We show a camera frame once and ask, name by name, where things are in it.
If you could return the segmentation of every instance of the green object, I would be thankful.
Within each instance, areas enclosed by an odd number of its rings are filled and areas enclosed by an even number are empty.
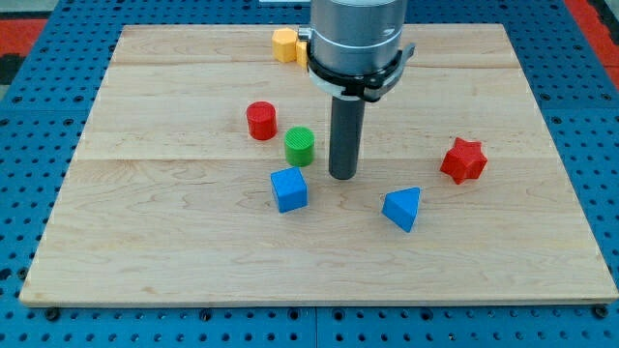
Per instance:
[[[292,166],[306,166],[313,161],[313,133],[305,127],[293,127],[283,140],[286,160]]]

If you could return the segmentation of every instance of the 3d printed block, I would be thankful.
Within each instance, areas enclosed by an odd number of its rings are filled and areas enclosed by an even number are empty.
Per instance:
[[[466,179],[478,179],[486,166],[481,141],[466,141],[457,137],[454,147],[447,152],[441,171],[451,175],[456,184]]]
[[[305,127],[293,127],[283,141],[286,160],[290,165],[306,166],[313,162],[313,132]]]
[[[308,68],[308,43],[297,41],[297,64],[303,69]]]
[[[282,63],[297,59],[297,32],[290,28],[273,32],[273,56]]]
[[[278,132],[275,108],[266,101],[248,106],[247,117],[250,135],[257,140],[269,140]]]
[[[421,191],[420,188],[407,188],[387,193],[382,213],[401,229],[410,232],[417,217]]]
[[[272,173],[271,185],[280,213],[308,205],[308,185],[298,167]]]

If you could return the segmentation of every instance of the red star block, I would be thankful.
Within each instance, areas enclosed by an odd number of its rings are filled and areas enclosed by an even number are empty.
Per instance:
[[[479,178],[486,163],[481,141],[466,141],[457,137],[454,147],[443,159],[441,171],[451,175],[456,184],[460,185],[466,179]]]

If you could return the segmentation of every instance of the blue perforated surface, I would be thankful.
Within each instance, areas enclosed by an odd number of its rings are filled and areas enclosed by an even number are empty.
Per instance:
[[[0,346],[619,346],[619,306],[62,309],[16,296],[123,24],[306,23],[257,0],[64,0],[0,102]],[[408,22],[500,22],[615,281],[619,95],[560,1],[412,1]]]

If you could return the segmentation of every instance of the yellow cube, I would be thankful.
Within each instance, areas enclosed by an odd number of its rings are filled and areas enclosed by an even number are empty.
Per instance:
[[[297,64],[303,69],[308,68],[308,43],[297,41]]]
[[[297,32],[290,28],[278,29],[273,32],[273,56],[282,63],[297,59]]]

